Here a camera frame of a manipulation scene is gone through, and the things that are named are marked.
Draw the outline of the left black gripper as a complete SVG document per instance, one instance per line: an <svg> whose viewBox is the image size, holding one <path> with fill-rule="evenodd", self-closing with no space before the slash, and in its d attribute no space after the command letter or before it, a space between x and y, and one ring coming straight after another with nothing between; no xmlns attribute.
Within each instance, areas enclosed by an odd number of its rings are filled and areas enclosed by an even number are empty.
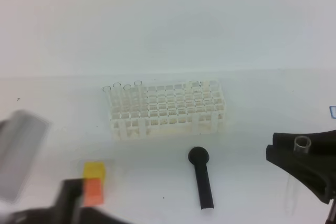
<svg viewBox="0 0 336 224"><path fill-rule="evenodd" d="M12 212L1 218L1 223L124 223L96 208L80 207L83 190L83 179L64 180L51 207Z"/></svg>

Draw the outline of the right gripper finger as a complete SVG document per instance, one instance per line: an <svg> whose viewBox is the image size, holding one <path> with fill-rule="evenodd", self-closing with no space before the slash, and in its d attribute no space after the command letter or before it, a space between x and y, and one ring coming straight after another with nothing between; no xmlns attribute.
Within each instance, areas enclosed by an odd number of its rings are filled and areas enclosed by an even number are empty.
<svg viewBox="0 0 336 224"><path fill-rule="evenodd" d="M305 185L322 203L330 202L330 145L313 143L311 154L296 154L268 145L266 160L292 175Z"/></svg>
<svg viewBox="0 0 336 224"><path fill-rule="evenodd" d="M335 130L306 134L308 154L293 151L298 136L304 134L274 133L271 162L300 182L335 182Z"/></svg>

